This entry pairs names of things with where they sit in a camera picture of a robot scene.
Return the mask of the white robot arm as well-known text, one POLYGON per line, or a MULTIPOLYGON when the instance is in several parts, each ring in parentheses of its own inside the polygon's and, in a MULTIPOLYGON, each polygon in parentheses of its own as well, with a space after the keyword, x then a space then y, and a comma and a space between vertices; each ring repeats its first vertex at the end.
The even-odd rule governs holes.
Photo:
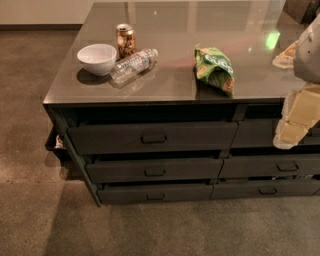
POLYGON ((281 63, 288 60, 294 75, 306 82, 286 96, 273 138, 276 148, 288 150, 320 121, 320 15, 278 58, 281 63))

